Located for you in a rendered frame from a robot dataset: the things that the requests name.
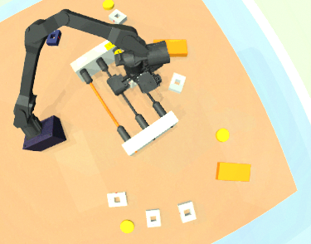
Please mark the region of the white block with red mark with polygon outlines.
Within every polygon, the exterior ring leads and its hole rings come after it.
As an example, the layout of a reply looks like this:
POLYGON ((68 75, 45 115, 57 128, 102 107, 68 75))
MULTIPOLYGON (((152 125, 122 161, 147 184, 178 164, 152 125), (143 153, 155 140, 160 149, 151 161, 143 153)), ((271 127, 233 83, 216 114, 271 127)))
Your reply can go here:
POLYGON ((157 209, 146 210, 147 224, 148 227, 158 227, 160 225, 160 211, 157 209), (150 220, 150 217, 156 216, 156 220, 150 220))

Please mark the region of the yellow disc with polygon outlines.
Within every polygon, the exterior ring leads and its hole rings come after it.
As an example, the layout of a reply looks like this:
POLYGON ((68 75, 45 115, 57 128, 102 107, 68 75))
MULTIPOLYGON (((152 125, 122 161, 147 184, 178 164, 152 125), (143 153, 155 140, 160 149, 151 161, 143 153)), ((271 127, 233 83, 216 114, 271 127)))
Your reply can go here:
POLYGON ((130 220, 123 220, 120 223, 120 228, 124 233, 131 233, 134 229, 134 222, 130 220))
POLYGON ((219 129, 217 130, 215 136, 219 142, 225 142, 229 138, 229 131, 226 129, 219 129))
POLYGON ((112 8, 114 8, 113 0, 105 0, 103 2, 103 8, 105 10, 111 10, 112 8))

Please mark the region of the white box with red mark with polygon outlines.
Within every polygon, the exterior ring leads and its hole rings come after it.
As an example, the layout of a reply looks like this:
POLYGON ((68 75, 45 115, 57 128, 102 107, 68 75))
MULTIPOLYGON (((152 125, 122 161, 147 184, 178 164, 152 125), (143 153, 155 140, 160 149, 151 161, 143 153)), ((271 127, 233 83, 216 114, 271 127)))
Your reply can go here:
POLYGON ((107 197, 110 207, 127 206, 126 192, 107 193, 107 197), (116 202, 115 197, 120 197, 120 201, 116 202))

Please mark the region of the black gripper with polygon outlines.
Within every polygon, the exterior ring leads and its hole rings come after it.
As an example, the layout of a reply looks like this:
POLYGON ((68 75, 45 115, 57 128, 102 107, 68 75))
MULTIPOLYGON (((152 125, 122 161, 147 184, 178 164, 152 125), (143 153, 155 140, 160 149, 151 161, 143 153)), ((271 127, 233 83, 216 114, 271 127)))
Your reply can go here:
POLYGON ((125 70, 126 76, 122 76, 121 74, 119 75, 114 74, 109 79, 107 79, 106 83, 110 86, 115 96, 119 96, 130 88, 131 85, 129 84, 129 82, 134 81, 133 77, 135 77, 138 73, 139 74, 143 73, 144 71, 146 71, 146 69, 149 69, 151 73, 153 73, 162 66, 163 64, 158 66, 149 66, 148 63, 146 64, 145 61, 143 61, 142 68, 138 72, 130 73, 125 70))

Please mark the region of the white rectangular block with red arrow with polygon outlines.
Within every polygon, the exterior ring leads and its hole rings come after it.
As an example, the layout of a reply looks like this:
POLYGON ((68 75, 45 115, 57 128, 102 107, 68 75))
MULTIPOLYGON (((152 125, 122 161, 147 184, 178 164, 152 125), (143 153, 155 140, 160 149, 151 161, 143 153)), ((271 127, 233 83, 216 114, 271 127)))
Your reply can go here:
POLYGON ((171 84, 170 84, 168 89, 173 90, 177 93, 181 93, 182 92, 182 86, 183 86, 185 79, 186 79, 185 76, 173 73, 173 78, 172 78, 171 84), (175 81, 178 82, 179 85, 174 84, 175 81))

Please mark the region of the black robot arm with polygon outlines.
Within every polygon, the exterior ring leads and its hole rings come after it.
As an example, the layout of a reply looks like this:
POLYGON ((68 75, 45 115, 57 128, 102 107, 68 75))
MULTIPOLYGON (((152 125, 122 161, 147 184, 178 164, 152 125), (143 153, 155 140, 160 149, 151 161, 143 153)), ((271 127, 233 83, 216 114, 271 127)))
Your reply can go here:
MULTIPOLYGON (((41 134, 42 129, 41 121, 32 113, 36 105, 37 95, 33 94, 33 86, 41 49, 48 35, 63 26, 103 37, 116 47, 121 48, 124 52, 114 55, 115 65, 124 66, 124 69, 130 73, 138 72, 142 68, 143 61, 149 66, 170 63, 170 55, 165 41, 147 44, 138 35, 136 28, 132 26, 103 22, 66 8, 45 20, 34 21, 25 31, 26 55, 20 93, 13 111, 15 115, 13 125, 23 131, 26 135, 26 141, 37 137, 41 134)), ((138 73, 133 78, 142 93, 148 93, 162 83, 161 76, 155 75, 154 72, 151 73, 149 69, 143 73, 138 73)))

